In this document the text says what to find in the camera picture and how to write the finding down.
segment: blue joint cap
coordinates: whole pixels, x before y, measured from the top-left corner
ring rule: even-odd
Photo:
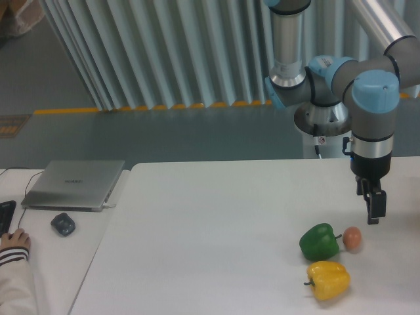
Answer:
[[[264,79],[265,88],[267,89],[268,97],[270,97],[271,103],[278,110],[283,110],[285,108],[283,102],[279,99],[277,93],[275,92],[273,85],[271,84],[270,77]]]
[[[336,58],[333,56],[328,56],[323,54],[321,56],[316,56],[309,62],[309,69],[314,73],[325,77],[328,68],[336,61]]]
[[[334,63],[330,65],[327,68],[327,71],[325,72],[325,81],[327,82],[327,86],[332,91],[333,90],[333,78],[335,75],[335,72],[346,62],[354,60],[350,57],[341,57],[341,58],[335,58]]]
[[[390,72],[369,70],[356,77],[352,97],[363,110],[384,114],[397,107],[400,101],[400,82]]]
[[[274,7],[280,3],[280,0],[264,0],[264,3],[267,7]]]

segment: black cable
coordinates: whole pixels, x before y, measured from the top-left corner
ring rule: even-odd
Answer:
[[[20,166],[7,167],[3,172],[0,173],[0,176],[3,175],[9,169],[30,169],[30,168],[29,167],[20,167]]]
[[[314,139],[318,138],[318,125],[316,123],[314,124],[313,136],[314,136]],[[315,147],[316,156],[318,156],[320,159],[322,159],[322,156],[321,156],[321,153],[320,153],[320,146],[318,144],[315,144],[314,147]]]
[[[41,174],[41,173],[44,173],[44,171],[42,171],[42,172],[39,172],[39,173],[36,173],[36,174],[32,175],[32,177],[30,178],[30,180],[29,180],[29,182],[28,182],[28,184],[26,185],[26,188],[25,188],[25,197],[26,197],[26,194],[27,194],[27,191],[28,191],[29,184],[31,183],[32,179],[33,179],[35,176],[37,176],[37,175],[39,175],[39,174]],[[18,228],[20,227],[20,223],[22,222],[22,219],[23,219],[23,217],[24,217],[24,215],[25,215],[25,212],[26,212],[26,208],[24,209],[24,212],[22,213],[22,216],[21,216],[21,217],[20,217],[20,219],[19,219]]]

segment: egg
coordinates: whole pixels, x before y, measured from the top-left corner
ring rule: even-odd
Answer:
[[[362,233],[357,227],[351,226],[344,231],[343,243],[348,251],[354,251],[357,249],[361,242]]]

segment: computer mouse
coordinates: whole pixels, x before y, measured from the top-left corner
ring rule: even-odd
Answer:
[[[70,235],[76,229],[75,222],[65,212],[57,215],[51,221],[51,225],[63,236]]]

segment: hand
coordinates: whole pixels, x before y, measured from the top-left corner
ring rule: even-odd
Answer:
[[[0,250],[10,247],[25,247],[28,251],[31,248],[31,239],[23,228],[14,231],[13,234],[4,233],[1,236]]]

